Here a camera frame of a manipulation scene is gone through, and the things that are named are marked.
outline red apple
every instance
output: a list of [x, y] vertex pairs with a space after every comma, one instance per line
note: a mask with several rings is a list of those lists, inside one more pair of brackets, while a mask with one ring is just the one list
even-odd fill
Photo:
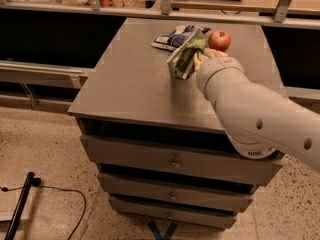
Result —
[[231, 44], [231, 36], [225, 30], [215, 30], [208, 38], [208, 45], [211, 49], [225, 52]]

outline drawer front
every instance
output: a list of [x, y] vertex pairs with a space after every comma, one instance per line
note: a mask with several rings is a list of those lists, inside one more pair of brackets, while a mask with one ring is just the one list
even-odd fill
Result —
[[236, 218], [229, 215], [219, 215], [193, 209], [181, 209], [175, 206], [159, 205], [152, 202], [140, 202], [130, 199], [110, 196], [111, 207], [118, 212], [126, 212], [172, 221], [186, 222], [220, 229], [231, 228]]
[[133, 168], [178, 173], [230, 182], [266, 186], [280, 170], [280, 160], [249, 160], [208, 151], [115, 140], [83, 135], [82, 144], [91, 161]]
[[244, 212], [253, 200], [246, 194], [127, 176], [99, 173], [98, 179], [105, 192], [234, 213]]

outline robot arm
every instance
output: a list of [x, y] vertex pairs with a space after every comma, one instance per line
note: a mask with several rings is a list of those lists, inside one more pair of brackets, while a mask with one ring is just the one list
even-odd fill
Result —
[[259, 159], [279, 150], [320, 172], [320, 115], [250, 82], [231, 57], [202, 63], [196, 82], [241, 155]]

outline speckled floor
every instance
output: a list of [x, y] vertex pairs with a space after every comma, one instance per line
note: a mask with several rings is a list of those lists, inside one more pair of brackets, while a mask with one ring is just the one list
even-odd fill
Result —
[[[97, 168], [79, 141], [80, 130], [64, 107], [41, 104], [29, 111], [27, 102], [0, 99], [0, 186], [23, 185], [28, 172], [41, 177], [43, 185], [82, 191], [87, 199], [83, 220], [71, 239], [200, 239], [288, 240], [320, 239], [320, 175], [289, 156], [284, 167], [236, 224], [224, 232], [177, 223], [171, 237], [164, 237], [171, 222], [134, 215], [120, 215], [107, 202], [99, 186]], [[0, 191], [0, 212], [13, 211], [20, 190]], [[17, 240], [68, 239], [83, 209], [77, 193], [32, 188]], [[160, 231], [155, 237], [149, 228]], [[4, 239], [7, 222], [0, 222]]]

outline black cable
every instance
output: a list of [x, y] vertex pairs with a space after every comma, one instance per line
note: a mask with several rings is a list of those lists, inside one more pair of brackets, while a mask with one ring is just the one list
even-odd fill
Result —
[[[71, 237], [73, 236], [74, 232], [77, 230], [77, 228], [79, 227], [83, 217], [84, 217], [84, 214], [86, 212], [86, 209], [87, 209], [87, 200], [86, 200], [86, 197], [84, 196], [84, 194], [80, 191], [80, 190], [75, 190], [75, 189], [65, 189], [65, 188], [58, 188], [58, 187], [52, 187], [52, 186], [34, 186], [36, 188], [48, 188], [48, 189], [54, 189], [54, 190], [59, 190], [59, 191], [64, 191], [64, 192], [74, 192], [74, 193], [78, 193], [82, 196], [83, 198], [83, 211], [82, 211], [82, 214], [81, 214], [81, 217], [77, 223], [77, 225], [74, 227], [74, 229], [72, 230], [70, 236], [68, 237], [68, 240], [71, 239]], [[22, 189], [24, 187], [19, 187], [19, 188], [12, 188], [12, 189], [8, 189], [6, 187], [0, 187], [0, 189], [3, 191], [3, 192], [9, 192], [9, 191], [15, 191], [15, 190], [18, 190], [18, 189]]]

